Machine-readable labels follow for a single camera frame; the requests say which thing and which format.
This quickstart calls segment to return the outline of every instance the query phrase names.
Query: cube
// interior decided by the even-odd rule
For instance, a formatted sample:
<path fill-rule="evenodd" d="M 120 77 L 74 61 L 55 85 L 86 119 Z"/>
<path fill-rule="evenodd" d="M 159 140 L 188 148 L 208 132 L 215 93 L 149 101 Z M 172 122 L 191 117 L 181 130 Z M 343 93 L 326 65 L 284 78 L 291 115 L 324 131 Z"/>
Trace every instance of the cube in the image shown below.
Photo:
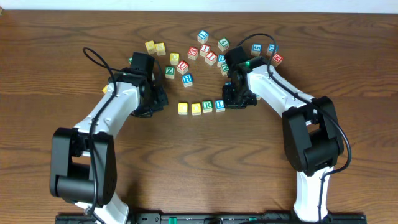
<path fill-rule="evenodd" d="M 147 48 L 148 54 L 156 52 L 155 42 L 153 40 L 146 42 L 145 47 Z"/>
<path fill-rule="evenodd" d="M 188 58 L 192 60 L 196 60 L 199 56 L 199 49 L 196 47 L 190 47 L 188 50 Z"/>
<path fill-rule="evenodd" d="M 284 58 L 280 56 L 280 54 L 276 53 L 271 60 L 271 65 L 273 65 L 276 68 L 280 63 L 282 63 L 283 59 Z"/>
<path fill-rule="evenodd" d="M 207 42 L 207 40 L 209 40 L 209 34 L 204 30 L 200 31 L 200 33 L 198 34 L 198 41 L 201 44 L 204 44 Z"/>
<path fill-rule="evenodd" d="M 216 63 L 217 61 L 217 54 L 215 54 L 214 52 L 209 52 L 206 55 L 206 63 L 209 64 L 210 66 L 214 65 L 214 63 Z"/>
<path fill-rule="evenodd" d="M 222 65 L 221 65 L 221 74 L 222 74 L 223 76 L 225 76 L 225 75 L 228 74 L 228 70 L 229 70 L 229 68 L 228 68 L 228 65 L 227 65 L 227 64 L 222 64 Z"/>
<path fill-rule="evenodd" d="M 174 67 L 166 66 L 166 71 L 165 71 L 165 73 L 164 73 L 164 75 L 166 76 L 166 78 L 174 79 L 174 74 L 175 74 L 175 69 L 174 69 Z"/>
<path fill-rule="evenodd" d="M 170 53 L 170 64 L 171 65 L 178 65 L 179 61 L 180 61 L 179 53 Z"/>
<path fill-rule="evenodd" d="M 224 37 L 218 41 L 217 46 L 221 51 L 225 51 L 229 47 L 229 40 Z"/>
<path fill-rule="evenodd" d="M 177 71 L 181 73 L 181 75 L 185 74 L 189 69 L 189 65 L 187 62 L 183 60 L 177 65 Z"/>
<path fill-rule="evenodd" d="M 202 103 L 203 113 L 210 113 L 213 111 L 213 102 L 211 100 L 203 101 Z"/>
<path fill-rule="evenodd" d="M 210 52 L 210 50 L 211 50 L 211 47 L 209 45 L 203 44 L 200 47 L 200 53 L 199 54 L 200 54 L 200 56 L 206 57 L 206 55 Z"/>
<path fill-rule="evenodd" d="M 108 85 L 106 85 L 106 86 L 102 89 L 102 92 L 105 94 L 105 93 L 107 92 L 107 90 L 108 90 Z"/>
<path fill-rule="evenodd" d="M 253 44 L 251 48 L 251 55 L 253 56 L 260 56 L 262 50 L 262 44 Z"/>
<path fill-rule="evenodd" d="M 178 104 L 178 114 L 179 115 L 188 115 L 188 103 L 179 103 Z"/>
<path fill-rule="evenodd" d="M 200 103 L 192 103 L 192 115 L 200 115 L 201 108 Z"/>
<path fill-rule="evenodd" d="M 217 66 L 220 67 L 224 63 L 225 63 L 224 55 L 218 55 Z"/>
<path fill-rule="evenodd" d="M 269 44 L 268 49 L 267 49 L 267 56 L 271 57 L 272 51 L 274 50 L 275 45 L 274 44 Z M 278 45 L 276 46 L 275 54 L 278 52 Z"/>
<path fill-rule="evenodd" d="M 186 74 L 181 77 L 184 87 L 192 86 L 193 80 L 191 74 Z"/>
<path fill-rule="evenodd" d="M 164 47 L 164 43 L 156 44 L 156 53 L 157 56 L 162 56 L 166 54 L 166 48 Z"/>
<path fill-rule="evenodd" d="M 223 100 L 216 100 L 216 112 L 223 112 L 223 111 L 225 111 L 224 101 Z"/>

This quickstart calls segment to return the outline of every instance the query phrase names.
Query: yellow block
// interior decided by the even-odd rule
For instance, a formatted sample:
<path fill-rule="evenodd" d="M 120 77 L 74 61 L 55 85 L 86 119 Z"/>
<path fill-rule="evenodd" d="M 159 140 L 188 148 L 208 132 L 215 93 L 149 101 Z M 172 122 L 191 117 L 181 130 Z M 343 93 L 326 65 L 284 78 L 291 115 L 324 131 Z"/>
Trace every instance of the yellow block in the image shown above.
<path fill-rule="evenodd" d="M 164 43 L 156 44 L 156 53 L 158 56 L 166 54 L 166 48 L 164 47 Z"/>
<path fill-rule="evenodd" d="M 180 54 L 179 53 L 170 53 L 170 63 L 172 65 L 178 65 L 180 61 Z"/>
<path fill-rule="evenodd" d="M 200 115 L 201 108 L 200 103 L 192 103 L 192 115 Z"/>
<path fill-rule="evenodd" d="M 178 104 L 178 114 L 179 115 L 188 115 L 188 103 L 179 103 Z"/>
<path fill-rule="evenodd" d="M 145 47 L 148 50 L 148 54 L 153 54 L 156 52 L 155 42 L 153 40 L 146 42 Z"/>
<path fill-rule="evenodd" d="M 102 89 L 102 92 L 105 94 L 105 93 L 107 92 L 107 90 L 108 90 L 108 85 L 106 85 L 106 86 Z"/>

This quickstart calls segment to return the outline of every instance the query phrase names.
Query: white wall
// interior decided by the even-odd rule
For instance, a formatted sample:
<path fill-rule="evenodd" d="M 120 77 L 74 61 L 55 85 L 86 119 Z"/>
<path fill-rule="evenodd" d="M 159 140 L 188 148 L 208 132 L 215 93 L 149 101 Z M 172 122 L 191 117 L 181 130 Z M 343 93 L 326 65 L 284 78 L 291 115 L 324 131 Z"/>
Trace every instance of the white wall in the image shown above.
<path fill-rule="evenodd" d="M 398 13 L 398 0 L 0 0 L 4 9 Z"/>

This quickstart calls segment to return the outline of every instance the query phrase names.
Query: block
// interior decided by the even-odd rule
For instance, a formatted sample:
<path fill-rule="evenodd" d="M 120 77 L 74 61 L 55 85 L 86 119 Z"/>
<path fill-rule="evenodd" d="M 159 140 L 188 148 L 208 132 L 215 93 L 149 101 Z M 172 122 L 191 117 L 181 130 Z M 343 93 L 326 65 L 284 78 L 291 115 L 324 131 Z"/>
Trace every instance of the block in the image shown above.
<path fill-rule="evenodd" d="M 267 56 L 271 57 L 272 51 L 274 50 L 275 45 L 274 44 L 269 44 L 268 49 L 267 49 Z M 275 54 L 278 52 L 278 46 L 276 46 Z"/>
<path fill-rule="evenodd" d="M 192 75 L 191 74 L 186 74 L 181 77 L 182 83 L 184 84 L 184 87 L 192 86 L 193 85 L 193 80 L 192 80 Z"/>
<path fill-rule="evenodd" d="M 192 103 L 192 115 L 201 115 L 200 103 Z"/>
<path fill-rule="evenodd" d="M 271 65 L 273 65 L 276 68 L 278 65 L 280 65 L 280 63 L 282 63 L 283 59 L 284 58 L 280 56 L 280 54 L 276 53 L 271 60 Z"/>
<path fill-rule="evenodd" d="M 108 85 L 106 85 L 106 86 L 102 89 L 102 92 L 105 94 L 105 93 L 107 92 L 107 90 L 108 90 Z"/>
<path fill-rule="evenodd" d="M 229 70 L 229 68 L 228 68 L 228 65 L 227 65 L 227 64 L 222 64 L 222 65 L 221 65 L 221 74 L 222 74 L 223 76 L 225 76 L 225 75 L 228 74 L 228 70 Z"/>
<path fill-rule="evenodd" d="M 187 62 L 183 60 L 177 65 L 177 71 L 181 73 L 181 75 L 185 74 L 189 69 L 189 65 Z"/>
<path fill-rule="evenodd" d="M 221 65 L 224 64 L 224 63 L 225 63 L 224 55 L 218 55 L 217 66 L 221 67 Z"/>
<path fill-rule="evenodd" d="M 260 56 L 262 50 L 262 44 L 253 44 L 251 48 L 251 55 L 253 56 Z"/>
<path fill-rule="evenodd" d="M 162 56 L 166 54 L 166 48 L 164 47 L 164 43 L 156 44 L 156 53 L 157 56 Z"/>
<path fill-rule="evenodd" d="M 178 114 L 179 115 L 188 115 L 188 103 L 179 103 L 178 104 Z"/>
<path fill-rule="evenodd" d="M 223 100 L 216 100 L 216 112 L 223 112 L 223 111 L 225 111 L 224 101 Z"/>
<path fill-rule="evenodd" d="M 217 61 L 217 54 L 215 54 L 214 52 L 209 52 L 206 55 L 206 63 L 209 64 L 210 66 L 214 65 L 214 63 L 216 63 Z"/>
<path fill-rule="evenodd" d="M 174 74 L 175 74 L 174 67 L 166 66 L 166 71 L 164 72 L 164 75 L 166 76 L 166 78 L 174 79 Z"/>
<path fill-rule="evenodd" d="M 229 40 L 224 37 L 218 41 L 217 46 L 221 51 L 225 51 L 229 47 Z"/>
<path fill-rule="evenodd" d="M 147 48 L 148 54 L 153 54 L 156 52 L 156 46 L 153 40 L 146 42 L 145 47 Z"/>
<path fill-rule="evenodd" d="M 206 100 L 201 103 L 203 107 L 203 113 L 210 113 L 213 111 L 213 102 L 211 100 Z"/>
<path fill-rule="evenodd" d="M 205 44 L 207 40 L 209 40 L 209 34 L 204 30 L 200 31 L 200 33 L 198 34 L 198 41 L 201 44 Z"/>
<path fill-rule="evenodd" d="M 178 65 L 179 61 L 180 61 L 179 53 L 170 53 L 170 64 L 171 65 Z"/>
<path fill-rule="evenodd" d="M 209 45 L 203 44 L 203 45 L 200 47 L 200 52 L 199 52 L 199 54 L 200 54 L 200 56 L 206 57 L 206 55 L 210 52 L 210 50 L 211 50 L 211 47 L 210 47 Z"/>
<path fill-rule="evenodd" d="M 196 47 L 190 47 L 188 50 L 188 58 L 192 60 L 196 60 L 199 56 L 199 49 Z"/>

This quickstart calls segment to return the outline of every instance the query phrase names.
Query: wooden table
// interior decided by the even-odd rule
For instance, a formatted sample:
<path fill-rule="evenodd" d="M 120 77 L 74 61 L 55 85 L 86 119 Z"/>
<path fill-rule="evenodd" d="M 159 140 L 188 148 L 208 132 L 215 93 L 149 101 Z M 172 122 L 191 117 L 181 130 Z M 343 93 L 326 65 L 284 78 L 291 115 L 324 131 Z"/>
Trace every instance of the wooden table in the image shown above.
<path fill-rule="evenodd" d="M 296 174 L 283 150 L 282 120 L 265 102 L 245 110 L 179 116 L 177 104 L 221 98 L 228 79 L 203 57 L 187 59 L 201 29 L 236 45 L 267 32 L 280 46 L 279 73 L 313 96 L 329 96 L 353 147 L 348 170 L 331 178 L 328 208 L 396 223 L 398 208 L 398 16 L 192 12 L 4 11 L 0 17 L 0 223 L 53 223 L 81 212 L 49 192 L 51 139 L 99 102 L 107 71 L 92 47 L 127 67 L 144 42 L 165 42 L 163 67 L 178 52 L 195 79 L 165 80 L 170 105 L 130 117 L 116 139 L 117 193 L 131 208 L 165 213 L 290 210 Z M 262 37 L 244 43 L 249 53 Z M 344 164 L 339 157 L 337 167 Z"/>

